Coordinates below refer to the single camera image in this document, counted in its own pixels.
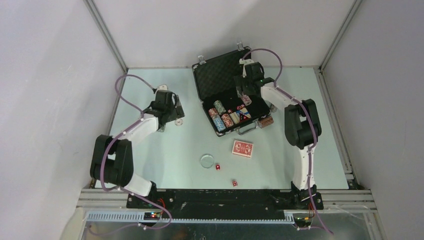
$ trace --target red playing card box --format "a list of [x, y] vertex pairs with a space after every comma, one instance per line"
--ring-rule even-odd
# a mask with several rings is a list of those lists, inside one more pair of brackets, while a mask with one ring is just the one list
[[235, 154], [235, 155], [251, 158], [252, 151], [253, 151], [252, 143], [235, 140], [234, 145], [232, 146], [232, 154]]

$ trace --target white poker chip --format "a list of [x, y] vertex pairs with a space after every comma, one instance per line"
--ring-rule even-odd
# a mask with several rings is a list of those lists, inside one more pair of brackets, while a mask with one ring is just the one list
[[183, 120], [181, 118], [178, 118], [177, 120], [175, 120], [175, 125], [177, 126], [183, 125]]

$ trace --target robotic arm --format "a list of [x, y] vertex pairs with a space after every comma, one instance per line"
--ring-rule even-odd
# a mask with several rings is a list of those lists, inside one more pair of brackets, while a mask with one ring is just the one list
[[[155, 92], [155, 100], [143, 112], [144, 117], [110, 148], [104, 167], [104, 182], [146, 197], [156, 184], [134, 172], [132, 143], [136, 145], [156, 131], [163, 132], [166, 123], [184, 117], [184, 111], [178, 95], [169, 91], [166, 85], [161, 85]], [[90, 168], [92, 178], [100, 179], [103, 155], [113, 138], [107, 135], [97, 137]]]
[[[292, 146], [297, 147], [291, 188], [294, 192], [297, 192], [300, 201], [306, 200], [309, 198], [307, 193], [309, 171], [308, 146], [314, 143], [314, 139], [308, 121], [301, 120], [301, 117], [305, 117], [305, 113], [299, 104], [294, 105], [292, 99], [276, 89], [274, 79], [264, 77], [264, 68], [259, 62], [254, 62], [252, 59], [240, 59], [239, 62], [243, 65], [243, 74], [234, 77], [239, 97], [242, 95], [259, 95], [279, 110], [284, 110], [285, 137]], [[316, 104], [312, 99], [303, 100], [302, 104], [312, 120], [315, 134], [318, 138], [321, 135], [321, 124]], [[311, 154], [311, 167], [313, 169], [314, 148], [311, 150]], [[313, 194], [315, 194], [316, 185], [313, 170], [310, 176], [310, 186]]]

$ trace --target white wall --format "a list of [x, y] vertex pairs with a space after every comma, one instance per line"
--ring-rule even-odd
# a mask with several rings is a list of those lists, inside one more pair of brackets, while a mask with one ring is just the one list
[[424, 1], [364, 1], [326, 69], [388, 239], [422, 239]]
[[[236, 49], [276, 51], [286, 66], [319, 65], [354, 0], [97, 0], [126, 64], [183, 67]], [[276, 66], [269, 53], [254, 57]]]
[[82, 0], [0, 5], [0, 239], [58, 239], [121, 71]]

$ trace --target light blue table surface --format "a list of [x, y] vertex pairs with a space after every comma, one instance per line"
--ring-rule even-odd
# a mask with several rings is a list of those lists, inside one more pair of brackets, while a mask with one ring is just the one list
[[[265, 76], [275, 78], [278, 68], [266, 67]], [[166, 84], [178, 94], [185, 112], [183, 124], [166, 125], [164, 132], [155, 132], [133, 146], [134, 171], [167, 189], [290, 189], [293, 177], [295, 147], [284, 135], [284, 113], [272, 114], [274, 124], [240, 136], [236, 132], [217, 137], [202, 110], [191, 68], [130, 69], [157, 87]], [[288, 67], [278, 80], [280, 87], [298, 99], [313, 99], [321, 121], [322, 135], [318, 139], [314, 158], [314, 177], [319, 189], [347, 189], [344, 169], [329, 117], [313, 68]], [[134, 77], [128, 77], [122, 95], [130, 102], [146, 108], [155, 99], [153, 92]], [[139, 112], [120, 101], [111, 134], [132, 124]], [[252, 158], [232, 154], [234, 140], [254, 144]], [[200, 158], [211, 154], [221, 169], [203, 168]]]

